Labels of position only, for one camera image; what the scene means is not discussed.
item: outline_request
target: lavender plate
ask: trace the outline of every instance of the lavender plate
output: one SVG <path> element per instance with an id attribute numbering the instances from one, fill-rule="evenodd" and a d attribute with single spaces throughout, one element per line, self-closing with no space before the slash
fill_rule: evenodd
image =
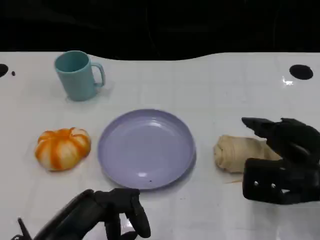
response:
<path id="1" fill-rule="evenodd" d="M 168 185 L 180 178 L 195 158 L 196 146 L 188 127 L 176 116 L 153 109 L 118 117 L 98 143 L 103 172 L 128 188 Z"/>

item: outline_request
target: orange pumpkin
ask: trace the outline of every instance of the orange pumpkin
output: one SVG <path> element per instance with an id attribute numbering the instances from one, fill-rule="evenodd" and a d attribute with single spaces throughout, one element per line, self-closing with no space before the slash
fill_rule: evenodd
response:
<path id="1" fill-rule="evenodd" d="M 45 131 L 38 138 L 35 157 L 50 171 L 63 171 L 73 168 L 91 150 L 88 133 L 79 128 L 62 128 Z"/>

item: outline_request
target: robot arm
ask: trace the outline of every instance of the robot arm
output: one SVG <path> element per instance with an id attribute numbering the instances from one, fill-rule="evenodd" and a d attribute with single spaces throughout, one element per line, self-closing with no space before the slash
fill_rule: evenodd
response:
<path id="1" fill-rule="evenodd" d="M 137 235 L 149 238 L 151 230 L 139 194 L 137 189 L 88 189 L 69 202 L 33 240 L 81 240 L 99 222 L 104 222 L 108 240 L 134 240 Z M 121 235 L 121 213 L 126 214 L 135 231 Z M 13 240 L 32 240 L 22 220 L 18 222 L 22 235 Z"/>
<path id="2" fill-rule="evenodd" d="M 242 122 L 283 159 L 249 158 L 242 190 L 245 198 L 289 205 L 320 200 L 320 133 L 291 118 L 273 122 L 243 117 Z"/>

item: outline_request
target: bread roll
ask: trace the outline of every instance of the bread roll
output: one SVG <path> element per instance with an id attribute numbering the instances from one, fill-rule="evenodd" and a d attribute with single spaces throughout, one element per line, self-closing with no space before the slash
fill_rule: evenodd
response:
<path id="1" fill-rule="evenodd" d="M 279 160 L 266 143 L 250 137 L 222 135 L 213 147 L 216 165 L 230 173 L 243 173 L 249 158 Z"/>

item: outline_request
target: table surface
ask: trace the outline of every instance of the table surface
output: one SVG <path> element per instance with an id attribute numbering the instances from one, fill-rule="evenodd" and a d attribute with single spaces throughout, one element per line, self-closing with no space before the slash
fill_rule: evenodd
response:
<path id="1" fill-rule="evenodd" d="M 193 171 L 170 187 L 140 196 L 151 240 L 315 240 L 318 202 L 275 206 L 242 195 L 240 179 L 218 170 L 213 145 L 222 134 L 253 136 L 241 117 L 296 118 L 320 129 L 320 54 L 224 53 L 182 61 L 119 61 L 91 56 L 115 84 L 93 99 L 66 98 L 54 71 L 59 52 L 2 52 L 9 72 L 0 78 L 1 238 L 19 233 L 21 216 L 31 236 L 81 191 L 117 187 L 101 172 L 97 144 L 103 129 L 128 111 L 153 108 L 177 115 L 196 143 Z M 310 80 L 294 79 L 289 67 L 305 64 Z M 92 150 L 73 170 L 50 173 L 34 157 L 45 130 L 80 127 Z M 131 228 L 122 216 L 122 230 Z M 86 240 L 106 239 L 98 225 Z"/>

